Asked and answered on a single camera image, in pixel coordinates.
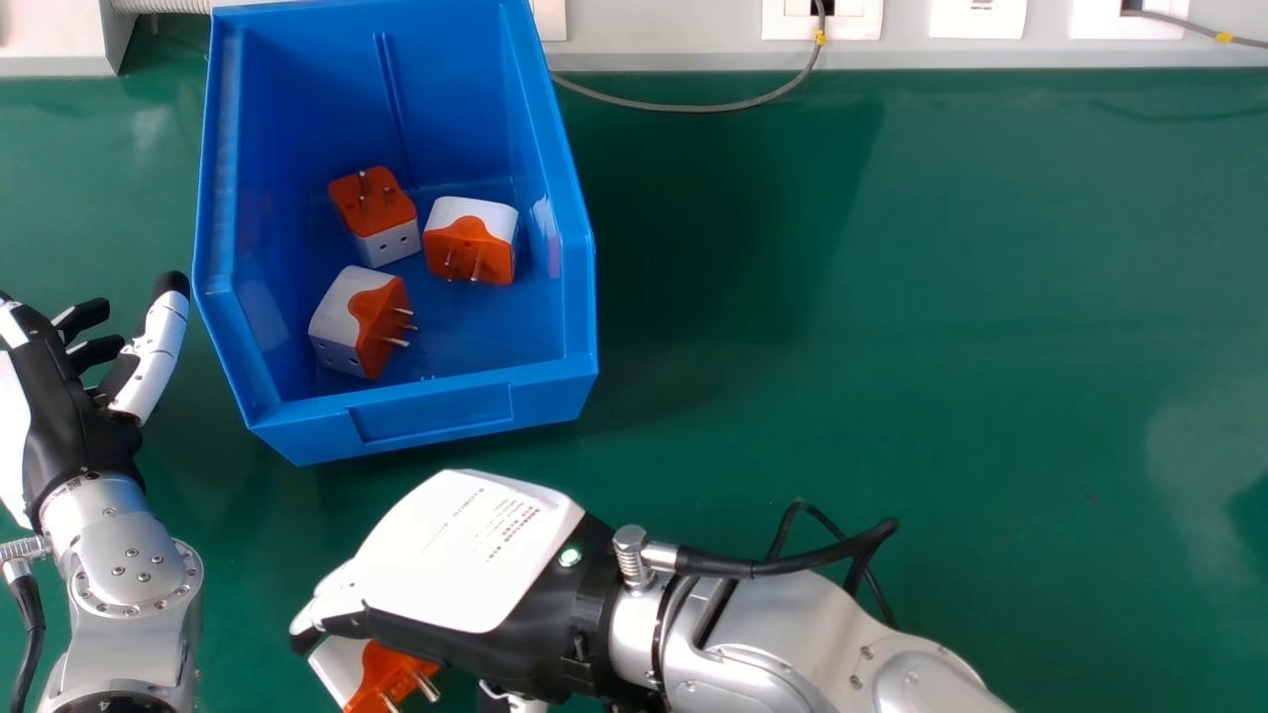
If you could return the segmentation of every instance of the metal prong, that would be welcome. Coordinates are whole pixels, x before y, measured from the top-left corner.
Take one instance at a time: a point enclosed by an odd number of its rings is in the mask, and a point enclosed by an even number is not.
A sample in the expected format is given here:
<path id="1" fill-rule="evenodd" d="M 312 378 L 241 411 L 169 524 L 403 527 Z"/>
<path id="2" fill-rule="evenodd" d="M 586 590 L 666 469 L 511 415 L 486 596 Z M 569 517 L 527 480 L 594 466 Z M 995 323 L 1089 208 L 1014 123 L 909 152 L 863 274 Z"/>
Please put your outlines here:
<path id="1" fill-rule="evenodd" d="M 410 675 L 413 676 L 413 683 L 418 684 L 418 690 L 427 699 L 427 703 L 437 703 L 440 700 L 440 689 L 436 688 L 436 684 L 431 683 L 431 679 L 417 671 L 410 671 Z"/>

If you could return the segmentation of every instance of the blue container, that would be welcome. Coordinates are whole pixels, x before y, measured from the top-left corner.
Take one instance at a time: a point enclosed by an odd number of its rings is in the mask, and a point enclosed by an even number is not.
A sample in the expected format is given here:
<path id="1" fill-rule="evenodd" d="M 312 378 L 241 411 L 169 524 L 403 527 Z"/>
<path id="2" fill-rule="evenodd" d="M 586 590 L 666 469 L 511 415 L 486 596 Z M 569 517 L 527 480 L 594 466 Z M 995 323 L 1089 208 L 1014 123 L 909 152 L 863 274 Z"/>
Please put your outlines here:
<path id="1" fill-rule="evenodd" d="M 418 208 L 520 211 L 515 283 L 415 255 L 412 345 L 377 382 L 308 320 L 359 264 L 330 180 L 383 165 Z M 247 426 L 295 464 L 577 417 L 598 372 L 593 237 L 526 0 L 323 0 L 212 18 L 194 292 Z"/>

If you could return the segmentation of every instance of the wall outlet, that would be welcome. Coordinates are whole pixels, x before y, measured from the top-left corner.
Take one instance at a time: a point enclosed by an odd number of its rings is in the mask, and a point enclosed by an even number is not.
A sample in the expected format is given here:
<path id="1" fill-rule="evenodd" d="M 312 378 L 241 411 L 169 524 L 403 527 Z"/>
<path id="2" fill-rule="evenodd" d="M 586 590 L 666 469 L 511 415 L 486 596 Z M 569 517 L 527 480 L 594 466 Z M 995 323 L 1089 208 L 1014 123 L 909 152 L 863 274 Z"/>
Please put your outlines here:
<path id="1" fill-rule="evenodd" d="M 568 39 L 568 13 L 564 4 L 566 0 L 529 0 L 541 42 Z"/>
<path id="2" fill-rule="evenodd" d="M 1026 0 L 929 0 L 929 37 L 1021 39 Z"/>
<path id="3" fill-rule="evenodd" d="M 880 39 L 885 0 L 834 0 L 828 39 Z M 762 0 L 762 39 L 813 41 L 819 19 L 813 0 Z"/>
<path id="4" fill-rule="evenodd" d="M 1145 0 L 1144 9 L 1188 18 L 1189 0 Z M 1074 0 L 1070 6 L 1073 39 L 1179 39 L 1184 28 L 1145 18 L 1123 18 L 1122 0 Z"/>

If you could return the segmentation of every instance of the corrugated white hose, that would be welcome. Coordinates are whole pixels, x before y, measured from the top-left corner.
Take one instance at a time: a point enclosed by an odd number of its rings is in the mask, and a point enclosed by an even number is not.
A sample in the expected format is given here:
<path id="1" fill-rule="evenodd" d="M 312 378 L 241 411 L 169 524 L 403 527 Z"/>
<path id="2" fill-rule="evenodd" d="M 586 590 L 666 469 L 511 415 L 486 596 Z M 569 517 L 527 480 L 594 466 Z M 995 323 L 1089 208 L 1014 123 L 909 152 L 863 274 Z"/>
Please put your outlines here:
<path id="1" fill-rule="evenodd" d="M 138 15 L 157 13 L 212 14 L 212 0 L 110 0 L 110 4 L 120 13 L 134 13 Z"/>

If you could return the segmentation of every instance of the robotic arm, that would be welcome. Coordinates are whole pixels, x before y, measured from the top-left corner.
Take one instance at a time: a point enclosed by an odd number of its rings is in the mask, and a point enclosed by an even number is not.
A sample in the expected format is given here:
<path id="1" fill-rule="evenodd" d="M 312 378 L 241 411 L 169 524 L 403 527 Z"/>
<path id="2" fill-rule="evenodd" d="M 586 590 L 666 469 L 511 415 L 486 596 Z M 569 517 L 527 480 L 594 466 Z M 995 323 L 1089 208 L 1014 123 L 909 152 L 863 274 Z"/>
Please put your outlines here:
<path id="1" fill-rule="evenodd" d="M 374 647 L 474 674 L 488 712 L 573 694 L 609 713 L 1009 712 L 959 656 L 812 571 L 866 566 L 893 527 L 734 559 L 612 532 L 544 487 L 444 471 L 318 585 L 292 644 L 345 713 L 394 712 L 410 693 L 404 674 L 372 671 Z"/>
<path id="2" fill-rule="evenodd" d="M 193 710 L 203 565 L 150 511 L 133 463 L 141 426 L 167 386 L 189 313 L 189 280 L 162 275 L 129 344 L 72 344 L 109 317 L 93 299 L 49 320 L 0 293 L 0 500 L 36 534 L 0 544 L 28 631 L 10 704 L 23 713 L 43 642 L 30 565 L 52 558 L 66 582 L 71 639 L 37 710 Z M 100 386 L 87 368 L 113 360 Z"/>

